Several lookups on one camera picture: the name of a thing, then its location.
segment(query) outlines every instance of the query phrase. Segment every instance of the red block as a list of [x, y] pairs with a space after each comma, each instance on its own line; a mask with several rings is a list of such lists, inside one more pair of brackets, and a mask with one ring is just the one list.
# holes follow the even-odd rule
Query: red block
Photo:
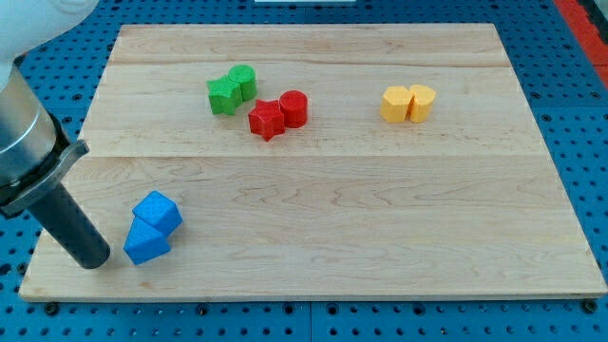
[[281, 113], [285, 116], [285, 126], [299, 128], [308, 120], [308, 98], [303, 92], [290, 90], [278, 99]]
[[267, 142], [275, 135], [285, 133], [285, 119], [278, 108], [278, 100], [256, 100], [256, 107], [249, 113], [249, 127]]

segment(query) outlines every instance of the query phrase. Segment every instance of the metal cylinder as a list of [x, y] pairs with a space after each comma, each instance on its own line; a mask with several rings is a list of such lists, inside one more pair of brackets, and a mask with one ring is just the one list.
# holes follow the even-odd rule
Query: metal cylinder
[[19, 181], [38, 166], [56, 138], [47, 111], [14, 66], [0, 91], [0, 186]]
[[110, 247], [62, 184], [32, 204], [29, 212], [86, 269], [110, 256]]

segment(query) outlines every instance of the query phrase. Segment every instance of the wood grain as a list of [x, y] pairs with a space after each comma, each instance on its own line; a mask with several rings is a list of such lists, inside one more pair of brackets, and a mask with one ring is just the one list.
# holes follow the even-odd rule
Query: wood grain
[[[264, 142], [205, 82], [236, 63], [259, 98], [311, 99]], [[422, 124], [385, 123], [386, 86], [438, 91]], [[607, 292], [491, 25], [124, 27], [65, 184], [110, 241], [80, 269], [43, 234], [31, 301], [463, 300]], [[178, 202], [173, 250], [122, 247], [150, 190]]]

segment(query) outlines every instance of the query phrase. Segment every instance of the blue perforated table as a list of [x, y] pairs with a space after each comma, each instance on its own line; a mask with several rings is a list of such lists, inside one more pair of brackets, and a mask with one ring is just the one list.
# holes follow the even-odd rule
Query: blue perforated table
[[[501, 35], [585, 235], [608, 267], [608, 91], [551, 1], [254, 7], [253, 0], [103, 0], [21, 66], [75, 138], [121, 24], [491, 22]], [[0, 340], [605, 340], [608, 301], [28, 304], [18, 295], [41, 227], [0, 221]]]

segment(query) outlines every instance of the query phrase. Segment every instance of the blue block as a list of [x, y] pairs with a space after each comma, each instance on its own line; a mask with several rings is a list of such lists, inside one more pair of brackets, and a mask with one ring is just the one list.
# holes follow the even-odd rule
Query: blue block
[[135, 208], [133, 215], [168, 237], [181, 224], [178, 205], [158, 191], [152, 191]]
[[151, 225], [134, 218], [124, 243], [124, 251], [134, 264], [139, 265], [171, 250], [166, 237]]

